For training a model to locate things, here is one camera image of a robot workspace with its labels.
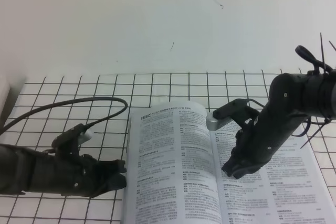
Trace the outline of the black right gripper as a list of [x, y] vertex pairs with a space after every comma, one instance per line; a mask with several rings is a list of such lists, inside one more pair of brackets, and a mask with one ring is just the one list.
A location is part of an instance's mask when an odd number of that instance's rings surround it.
[[303, 95], [313, 74], [284, 73], [274, 78], [269, 101], [250, 126], [242, 130], [230, 159], [222, 166], [228, 177], [240, 179], [267, 164], [304, 121]]

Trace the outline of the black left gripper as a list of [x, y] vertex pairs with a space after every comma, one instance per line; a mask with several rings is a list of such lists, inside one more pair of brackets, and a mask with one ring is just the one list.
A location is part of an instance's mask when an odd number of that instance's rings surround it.
[[89, 155], [37, 158], [29, 177], [28, 190], [34, 193], [95, 198], [127, 186], [125, 161], [98, 161]]

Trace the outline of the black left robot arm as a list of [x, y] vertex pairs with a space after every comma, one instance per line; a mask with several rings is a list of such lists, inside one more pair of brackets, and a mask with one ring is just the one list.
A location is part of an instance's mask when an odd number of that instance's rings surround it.
[[95, 198], [127, 185], [123, 160], [99, 161], [88, 154], [34, 151], [1, 145], [1, 194], [60, 194]]

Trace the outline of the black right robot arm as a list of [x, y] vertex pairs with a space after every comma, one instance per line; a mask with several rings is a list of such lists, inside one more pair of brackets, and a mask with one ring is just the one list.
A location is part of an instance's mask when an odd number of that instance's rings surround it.
[[240, 179], [257, 172], [309, 117], [335, 119], [334, 73], [283, 73], [273, 79], [269, 91], [269, 101], [261, 111], [245, 105], [230, 116], [241, 129], [222, 166], [228, 177]]

